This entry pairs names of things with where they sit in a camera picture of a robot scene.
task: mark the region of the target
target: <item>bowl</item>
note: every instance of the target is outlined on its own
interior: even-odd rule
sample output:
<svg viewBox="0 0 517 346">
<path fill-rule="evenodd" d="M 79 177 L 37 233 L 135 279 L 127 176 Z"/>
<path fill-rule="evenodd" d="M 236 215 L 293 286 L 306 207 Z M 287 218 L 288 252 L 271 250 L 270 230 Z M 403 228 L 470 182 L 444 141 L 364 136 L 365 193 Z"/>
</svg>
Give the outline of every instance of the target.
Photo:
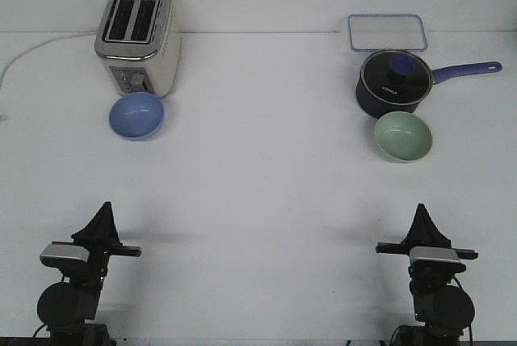
<svg viewBox="0 0 517 346">
<path fill-rule="evenodd" d="M 163 122 L 163 104 L 154 94 L 137 92 L 124 95 L 111 108 L 109 121 L 121 137 L 144 141 L 150 139 Z"/>
<path fill-rule="evenodd" d="M 413 162 L 431 149 L 433 137 L 429 127 L 408 112 L 384 114 L 375 125 L 377 145 L 398 162 Z"/>
</svg>

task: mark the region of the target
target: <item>white cord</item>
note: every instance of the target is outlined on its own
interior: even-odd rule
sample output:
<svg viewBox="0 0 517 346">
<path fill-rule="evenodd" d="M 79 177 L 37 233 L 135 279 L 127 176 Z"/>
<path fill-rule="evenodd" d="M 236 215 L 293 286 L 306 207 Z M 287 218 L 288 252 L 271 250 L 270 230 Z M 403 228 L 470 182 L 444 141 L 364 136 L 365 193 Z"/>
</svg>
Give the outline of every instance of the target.
<svg viewBox="0 0 517 346">
<path fill-rule="evenodd" d="M 96 33 L 97 33 L 97 30 L 95 30 L 95 31 L 88 31 L 88 32 L 81 32 L 81 33 L 74 33 L 72 35 L 54 36 L 52 39 L 48 39 L 48 40 L 43 41 L 43 42 L 41 42 L 41 43 L 39 43 L 39 44 L 37 44 L 37 45 L 35 45 L 33 47 L 30 47 L 29 49 L 23 50 L 21 53 L 19 53 L 15 57 L 13 57 L 6 64 L 6 66 L 3 68 L 2 73 L 0 74 L 0 89 L 2 88 L 3 77 L 5 77 L 6 72 L 9 69 L 9 67 L 11 67 L 11 65 L 14 62 L 16 62 L 18 59 L 20 59 L 23 55 L 27 55 L 31 51 L 34 51 L 35 49 L 38 49 L 39 47 L 43 47 L 44 45 L 46 45 L 48 43 L 52 43 L 53 41 L 56 41 L 56 40 L 71 39 L 73 37 L 79 37 L 79 36 L 89 36 L 89 35 L 94 35 Z"/>
</svg>

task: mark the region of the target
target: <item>pot handle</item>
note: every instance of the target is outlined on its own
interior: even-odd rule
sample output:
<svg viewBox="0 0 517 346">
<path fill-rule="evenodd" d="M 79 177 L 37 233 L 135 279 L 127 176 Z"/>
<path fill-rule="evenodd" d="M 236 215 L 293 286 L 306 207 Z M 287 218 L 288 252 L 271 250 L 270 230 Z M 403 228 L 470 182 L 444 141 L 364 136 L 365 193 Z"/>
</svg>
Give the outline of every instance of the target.
<svg viewBox="0 0 517 346">
<path fill-rule="evenodd" d="M 433 70 L 433 79 L 435 84 L 437 84 L 462 75 L 497 73 L 501 70 L 502 65 L 498 61 L 473 63 L 469 65 L 451 65 L 450 67 Z"/>
</svg>

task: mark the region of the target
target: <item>white table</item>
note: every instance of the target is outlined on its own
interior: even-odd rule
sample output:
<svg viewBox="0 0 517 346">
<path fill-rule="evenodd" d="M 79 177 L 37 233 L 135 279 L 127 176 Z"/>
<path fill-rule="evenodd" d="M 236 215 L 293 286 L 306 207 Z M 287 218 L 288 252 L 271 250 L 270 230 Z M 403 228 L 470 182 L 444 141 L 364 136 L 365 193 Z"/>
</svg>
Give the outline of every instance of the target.
<svg viewBox="0 0 517 346">
<path fill-rule="evenodd" d="M 0 34 L 0 62 L 51 34 Z M 30 335 L 60 279 L 39 262 L 105 200 L 125 245 L 97 321 L 115 337 L 385 339 L 411 324 L 399 242 L 417 204 L 479 259 L 459 275 L 476 340 L 517 339 L 517 34 L 430 33 L 432 68 L 500 61 L 499 74 L 435 86 L 415 114 L 434 134 L 387 162 L 355 101 L 365 55 L 338 33 L 184 34 L 157 138 L 109 128 L 118 95 L 94 37 L 13 64 L 0 90 L 0 334 Z"/>
</svg>

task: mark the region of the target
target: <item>toaster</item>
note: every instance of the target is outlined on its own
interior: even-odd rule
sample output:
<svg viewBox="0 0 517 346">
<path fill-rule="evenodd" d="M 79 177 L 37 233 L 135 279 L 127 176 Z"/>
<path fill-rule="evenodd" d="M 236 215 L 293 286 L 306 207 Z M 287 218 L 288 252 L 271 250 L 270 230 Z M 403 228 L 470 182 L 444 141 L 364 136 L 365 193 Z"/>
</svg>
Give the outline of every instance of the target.
<svg viewBox="0 0 517 346">
<path fill-rule="evenodd" d="M 95 38 L 95 52 L 121 95 L 167 95 L 180 47 L 172 0 L 109 0 Z"/>
</svg>

